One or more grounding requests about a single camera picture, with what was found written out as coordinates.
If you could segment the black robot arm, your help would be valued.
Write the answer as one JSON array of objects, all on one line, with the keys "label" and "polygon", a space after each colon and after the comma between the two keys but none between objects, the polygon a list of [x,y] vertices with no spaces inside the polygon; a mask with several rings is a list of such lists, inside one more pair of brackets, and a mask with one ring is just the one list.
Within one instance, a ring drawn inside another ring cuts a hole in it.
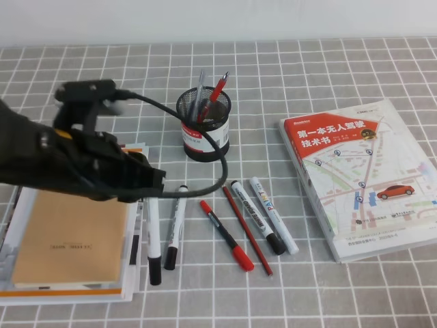
[{"label": "black robot arm", "polygon": [[130,203],[160,197],[165,175],[144,155],[123,151],[110,133],[59,131],[1,103],[4,184]]}]

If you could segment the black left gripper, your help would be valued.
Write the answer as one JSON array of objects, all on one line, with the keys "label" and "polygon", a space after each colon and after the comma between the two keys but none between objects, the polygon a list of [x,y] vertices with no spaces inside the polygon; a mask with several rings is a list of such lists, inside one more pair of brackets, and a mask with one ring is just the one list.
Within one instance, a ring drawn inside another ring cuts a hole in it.
[{"label": "black left gripper", "polygon": [[[133,203],[163,194],[165,171],[153,168],[140,152],[123,152],[115,136],[77,128],[56,128],[55,133],[67,170],[87,190],[83,196],[96,201]],[[109,193],[109,189],[125,192]]]}]

